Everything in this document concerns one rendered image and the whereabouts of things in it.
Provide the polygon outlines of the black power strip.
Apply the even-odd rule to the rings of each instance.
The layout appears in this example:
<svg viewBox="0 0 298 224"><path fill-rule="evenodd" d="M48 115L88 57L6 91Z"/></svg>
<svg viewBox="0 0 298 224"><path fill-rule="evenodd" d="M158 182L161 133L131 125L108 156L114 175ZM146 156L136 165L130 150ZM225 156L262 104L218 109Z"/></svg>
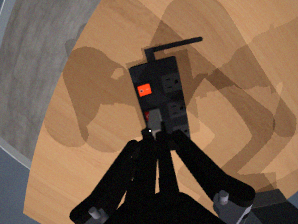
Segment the black power strip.
<svg viewBox="0 0 298 224"><path fill-rule="evenodd" d="M196 37L144 49L147 63L128 69L146 126L149 111L159 109L168 134L181 130L191 139L176 56L156 61L154 52L202 40Z"/></svg>

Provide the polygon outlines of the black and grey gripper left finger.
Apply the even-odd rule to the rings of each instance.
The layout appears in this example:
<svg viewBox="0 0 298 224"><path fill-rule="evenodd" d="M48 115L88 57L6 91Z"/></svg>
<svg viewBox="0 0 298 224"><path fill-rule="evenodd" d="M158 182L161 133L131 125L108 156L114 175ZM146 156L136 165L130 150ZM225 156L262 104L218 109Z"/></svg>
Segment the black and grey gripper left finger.
<svg viewBox="0 0 298 224"><path fill-rule="evenodd" d="M142 140L130 140L92 193L70 212L69 218L75 224L103 224L125 193L116 224L142 223L145 193L155 194L156 189L154 110L149 111L148 125L141 134Z"/></svg>

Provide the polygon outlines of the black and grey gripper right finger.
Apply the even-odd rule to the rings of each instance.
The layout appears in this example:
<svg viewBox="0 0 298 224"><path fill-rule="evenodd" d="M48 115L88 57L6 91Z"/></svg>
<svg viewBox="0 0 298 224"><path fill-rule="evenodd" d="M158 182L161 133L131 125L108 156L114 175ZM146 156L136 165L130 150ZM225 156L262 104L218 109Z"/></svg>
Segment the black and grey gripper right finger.
<svg viewBox="0 0 298 224"><path fill-rule="evenodd" d="M154 109L154 134L161 224L186 224L170 150L175 150L211 199L213 209L222 221L239 224L248 217L256 194L253 187L227 175L181 130L168 134L165 122L160 121L159 109Z"/></svg>

